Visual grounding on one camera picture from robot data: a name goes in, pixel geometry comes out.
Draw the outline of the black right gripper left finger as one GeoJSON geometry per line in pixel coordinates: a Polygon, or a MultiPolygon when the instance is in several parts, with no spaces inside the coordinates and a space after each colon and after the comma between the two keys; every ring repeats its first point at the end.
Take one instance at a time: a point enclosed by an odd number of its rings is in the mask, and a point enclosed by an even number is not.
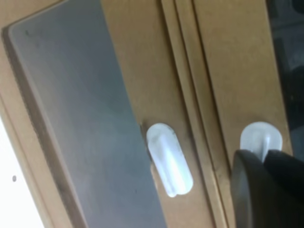
{"type": "Polygon", "coordinates": [[[252,152],[236,151],[230,188],[238,228],[304,226],[304,203],[282,189],[252,152]]]}

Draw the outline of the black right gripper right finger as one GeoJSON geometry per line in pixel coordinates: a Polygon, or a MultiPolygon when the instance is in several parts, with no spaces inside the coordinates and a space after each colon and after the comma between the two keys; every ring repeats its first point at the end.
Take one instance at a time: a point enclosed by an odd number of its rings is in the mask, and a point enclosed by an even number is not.
{"type": "Polygon", "coordinates": [[[269,150],[264,167],[289,195],[304,202],[304,163],[282,151],[269,150]]]}

